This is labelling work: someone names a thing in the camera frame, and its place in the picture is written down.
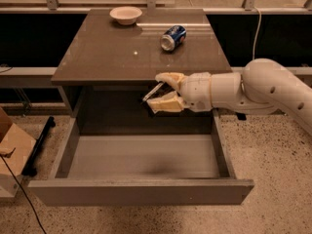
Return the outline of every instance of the white bowl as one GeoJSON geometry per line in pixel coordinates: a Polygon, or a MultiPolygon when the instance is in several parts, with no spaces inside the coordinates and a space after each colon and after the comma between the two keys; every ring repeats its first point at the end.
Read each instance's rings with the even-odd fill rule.
{"type": "Polygon", "coordinates": [[[142,15],[142,10],[132,6],[117,7],[111,10],[109,15],[122,25],[131,25],[137,21],[137,18],[140,15],[142,15]]]}

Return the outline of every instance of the open drawer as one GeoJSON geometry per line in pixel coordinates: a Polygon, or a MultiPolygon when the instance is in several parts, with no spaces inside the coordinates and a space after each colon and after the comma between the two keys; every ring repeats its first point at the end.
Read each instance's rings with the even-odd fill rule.
{"type": "Polygon", "coordinates": [[[29,187],[49,206],[238,205],[218,113],[148,116],[145,90],[85,88],[48,180],[29,187]]]}

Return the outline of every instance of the blue can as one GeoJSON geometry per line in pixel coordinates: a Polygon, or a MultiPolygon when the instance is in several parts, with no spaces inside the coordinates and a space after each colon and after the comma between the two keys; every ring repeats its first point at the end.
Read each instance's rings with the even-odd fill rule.
{"type": "Polygon", "coordinates": [[[165,51],[173,51],[186,37],[186,29],[181,25],[175,25],[168,29],[160,39],[165,51]]]}

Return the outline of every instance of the box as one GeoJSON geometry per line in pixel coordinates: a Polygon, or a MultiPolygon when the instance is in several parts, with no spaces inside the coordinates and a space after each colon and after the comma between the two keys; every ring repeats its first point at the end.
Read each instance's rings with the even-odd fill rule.
{"type": "MultiPolygon", "coordinates": [[[[22,179],[21,172],[32,152],[36,140],[27,132],[14,124],[6,112],[0,107],[0,154],[14,153],[5,158],[18,180],[22,179]]],[[[0,198],[14,198],[18,186],[10,171],[0,160],[0,198]]]]}

